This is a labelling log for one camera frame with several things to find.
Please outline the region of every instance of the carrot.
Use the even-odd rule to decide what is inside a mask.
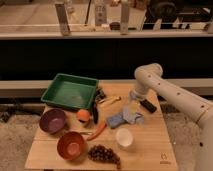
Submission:
[[[87,137],[87,141],[91,141],[93,139],[95,139],[98,135],[101,134],[101,132],[104,130],[104,128],[106,128],[106,122],[105,121],[102,121],[98,126],[97,126],[97,129],[96,131],[91,134],[89,137]]]

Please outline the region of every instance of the green crate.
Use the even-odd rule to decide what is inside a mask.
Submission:
[[[97,79],[57,74],[42,95],[41,101],[67,109],[89,109],[97,86]]]

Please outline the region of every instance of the brown bowl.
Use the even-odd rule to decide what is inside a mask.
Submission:
[[[50,134],[60,131],[66,124],[66,114],[61,109],[50,109],[40,119],[39,126]]]
[[[57,145],[58,154],[65,160],[74,160],[85,149],[85,140],[78,132],[68,132],[63,135]]]

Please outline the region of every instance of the grape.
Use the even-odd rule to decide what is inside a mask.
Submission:
[[[121,160],[111,148],[106,148],[103,145],[94,145],[88,151],[88,158],[93,161],[104,163],[113,163],[117,165],[117,169],[121,169]]]

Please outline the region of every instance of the wooden table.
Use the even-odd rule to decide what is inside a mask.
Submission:
[[[100,83],[107,95],[119,95],[122,97],[110,106],[98,107],[99,121],[107,116],[118,113],[128,102],[128,93],[133,89],[130,83]],[[167,128],[160,109],[156,93],[152,90],[148,92],[147,98],[157,106],[154,114],[139,106],[138,110],[144,115],[143,125],[125,124],[120,127],[128,128],[133,136],[134,143],[131,149],[122,150],[115,141],[115,133],[118,130],[107,127],[96,139],[87,142],[89,149],[95,144],[102,144],[107,148],[112,148],[121,158],[122,170],[141,170],[141,171],[175,171],[177,164],[168,136]],[[95,126],[83,128],[76,120],[75,113],[65,111],[68,125],[72,131],[94,131]],[[30,149],[26,165],[27,169],[69,169],[69,170],[116,170],[114,164],[98,163],[88,159],[85,152],[75,162],[65,161],[57,153],[57,142],[63,134],[61,131],[55,135],[48,135],[38,128],[32,147]]]

